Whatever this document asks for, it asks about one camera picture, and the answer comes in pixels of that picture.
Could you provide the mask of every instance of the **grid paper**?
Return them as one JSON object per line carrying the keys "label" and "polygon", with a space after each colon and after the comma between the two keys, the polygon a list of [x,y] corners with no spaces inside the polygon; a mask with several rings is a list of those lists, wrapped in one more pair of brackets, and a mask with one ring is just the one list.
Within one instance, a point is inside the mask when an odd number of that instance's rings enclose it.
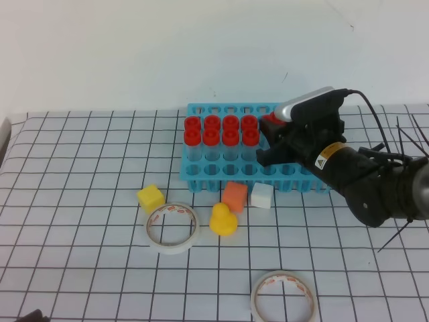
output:
{"label": "grid paper", "polygon": [[[396,116],[422,146],[427,105],[376,106],[392,151]],[[349,145],[381,141],[367,107],[343,107]],[[231,237],[208,228],[220,193],[192,194],[178,178],[185,111],[30,113],[13,126],[0,174],[0,321],[41,309],[65,321],[253,321],[251,285],[290,270],[316,291],[317,321],[428,321],[429,228],[359,223],[335,192],[275,191],[270,210],[246,207]],[[406,153],[420,151],[404,139]],[[194,207],[198,243],[173,256],[143,238],[135,193],[155,183]],[[187,224],[164,218],[160,238]],[[304,297],[279,287],[260,297],[270,321],[299,321]]]}

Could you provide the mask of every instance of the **white tape roll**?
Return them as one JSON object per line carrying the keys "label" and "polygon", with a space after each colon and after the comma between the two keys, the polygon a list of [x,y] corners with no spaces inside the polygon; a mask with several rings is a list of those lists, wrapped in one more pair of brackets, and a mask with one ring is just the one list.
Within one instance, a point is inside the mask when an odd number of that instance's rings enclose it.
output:
{"label": "white tape roll", "polygon": [[[184,215],[188,215],[189,218],[192,220],[192,224],[195,227],[194,231],[192,232],[192,234],[189,236],[188,239],[180,243],[161,244],[154,241],[150,235],[150,229],[152,225],[159,218],[162,218],[162,215],[171,213],[173,211],[177,213],[183,213]],[[192,209],[188,205],[185,205],[184,203],[168,203],[168,204],[162,205],[161,207],[158,207],[157,209],[155,209],[150,214],[149,218],[147,218],[147,223],[146,223],[147,240],[149,242],[150,247],[161,254],[174,255],[174,254],[180,254],[182,252],[185,252],[195,244],[199,233],[200,233],[200,223],[198,221],[198,216],[196,215],[196,212],[194,211],[194,209]]]}
{"label": "white tape roll", "polygon": [[310,314],[307,318],[307,322],[313,322],[316,318],[317,312],[317,301],[314,298],[311,290],[296,276],[291,274],[290,272],[286,272],[284,270],[276,270],[274,272],[270,272],[262,276],[256,283],[255,287],[253,287],[251,296],[250,296],[250,306],[253,318],[255,322],[266,322],[261,314],[259,313],[256,298],[259,291],[265,286],[271,283],[275,283],[277,281],[282,281],[283,283],[292,283],[299,290],[302,291],[304,296],[306,297],[308,304],[310,305]]}

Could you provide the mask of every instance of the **orange cube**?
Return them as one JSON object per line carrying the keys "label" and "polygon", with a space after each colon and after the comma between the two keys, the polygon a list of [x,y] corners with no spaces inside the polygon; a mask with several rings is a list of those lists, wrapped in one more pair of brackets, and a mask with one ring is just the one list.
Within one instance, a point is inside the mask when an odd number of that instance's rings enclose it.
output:
{"label": "orange cube", "polygon": [[247,186],[229,181],[222,195],[222,202],[226,204],[231,211],[240,213],[244,209],[247,199]]}

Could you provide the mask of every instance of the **yellow cube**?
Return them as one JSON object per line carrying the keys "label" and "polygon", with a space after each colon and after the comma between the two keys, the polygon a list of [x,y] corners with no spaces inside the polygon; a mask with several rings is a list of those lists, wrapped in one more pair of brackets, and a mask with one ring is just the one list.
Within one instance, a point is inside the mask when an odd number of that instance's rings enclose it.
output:
{"label": "yellow cube", "polygon": [[154,211],[156,208],[166,203],[164,195],[154,184],[151,184],[150,186],[140,190],[137,193],[137,198],[139,199],[140,206],[148,215],[151,214],[152,211]]}

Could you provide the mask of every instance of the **yellow rubber duck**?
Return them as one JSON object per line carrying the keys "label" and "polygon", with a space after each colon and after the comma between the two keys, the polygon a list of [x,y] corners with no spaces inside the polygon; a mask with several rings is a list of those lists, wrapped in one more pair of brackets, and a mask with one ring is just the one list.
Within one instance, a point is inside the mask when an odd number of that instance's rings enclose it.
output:
{"label": "yellow rubber duck", "polygon": [[217,203],[213,206],[212,217],[210,218],[210,229],[220,236],[229,236],[235,233],[239,221],[237,217],[229,211],[224,203]]}

